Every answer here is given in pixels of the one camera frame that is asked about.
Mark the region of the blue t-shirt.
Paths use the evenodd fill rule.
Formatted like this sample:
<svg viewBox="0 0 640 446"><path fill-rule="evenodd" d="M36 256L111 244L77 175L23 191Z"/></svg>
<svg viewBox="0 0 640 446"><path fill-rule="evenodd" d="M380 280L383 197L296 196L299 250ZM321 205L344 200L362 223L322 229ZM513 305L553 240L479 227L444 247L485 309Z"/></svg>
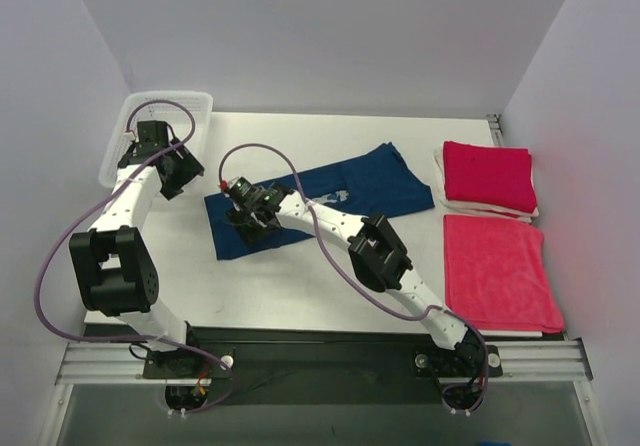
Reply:
<svg viewBox="0 0 640 446"><path fill-rule="evenodd" d="M370 152L299 173L305 194L312 201L343 213L389 218L434 207L431 189L408 168L391 143ZM215 256L235 260L254 253L305 241L308 234L294 230L271 233L252 246L246 245L226 217L230 200L218 193L204 198Z"/></svg>

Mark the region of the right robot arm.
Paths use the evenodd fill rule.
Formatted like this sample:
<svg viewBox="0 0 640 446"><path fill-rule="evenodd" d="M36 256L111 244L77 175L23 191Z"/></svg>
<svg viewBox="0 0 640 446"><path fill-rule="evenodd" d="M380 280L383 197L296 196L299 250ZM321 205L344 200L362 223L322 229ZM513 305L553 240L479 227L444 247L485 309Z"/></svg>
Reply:
<svg viewBox="0 0 640 446"><path fill-rule="evenodd" d="M384 215L340 212L291 188L228 187L224 195L232 202L230 212L252 232L286 229L314 236L327 261L361 296L391 316L421 324L443 349L451 372L465 374L486 364L482 336L428 287Z"/></svg>

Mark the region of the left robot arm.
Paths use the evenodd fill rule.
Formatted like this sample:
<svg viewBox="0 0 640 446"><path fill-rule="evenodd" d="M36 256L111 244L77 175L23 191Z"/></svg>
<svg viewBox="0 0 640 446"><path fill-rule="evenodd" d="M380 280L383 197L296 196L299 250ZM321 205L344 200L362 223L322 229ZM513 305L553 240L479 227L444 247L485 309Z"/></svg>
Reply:
<svg viewBox="0 0 640 446"><path fill-rule="evenodd" d="M141 229L156 196L171 200L203 174L177 139L167 149L133 143L117 164L113 197L88 231L69 240L85 308L148 337L151 349L167 353L167 366L182 378L200 370L203 355L192 327L159 298L159 273Z"/></svg>

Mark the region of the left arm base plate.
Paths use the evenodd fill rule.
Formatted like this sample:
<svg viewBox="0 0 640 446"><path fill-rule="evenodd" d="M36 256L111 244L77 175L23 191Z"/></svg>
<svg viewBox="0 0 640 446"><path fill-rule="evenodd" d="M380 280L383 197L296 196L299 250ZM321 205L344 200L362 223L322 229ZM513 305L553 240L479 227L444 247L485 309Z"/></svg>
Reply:
<svg viewBox="0 0 640 446"><path fill-rule="evenodd" d="M149 352L142 376L160 380L227 378L229 371L200 354L176 349Z"/></svg>

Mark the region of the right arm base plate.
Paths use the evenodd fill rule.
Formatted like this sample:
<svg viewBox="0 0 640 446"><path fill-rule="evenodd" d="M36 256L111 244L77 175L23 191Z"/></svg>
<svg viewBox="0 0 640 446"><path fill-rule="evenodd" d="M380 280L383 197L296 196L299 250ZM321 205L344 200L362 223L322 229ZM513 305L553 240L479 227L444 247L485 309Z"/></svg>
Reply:
<svg viewBox="0 0 640 446"><path fill-rule="evenodd" d="M435 375L440 381L470 379L479 371L473 359L463 359L454 351L437 347L417 347L412 351L411 358L414 376L418 378Z"/></svg>

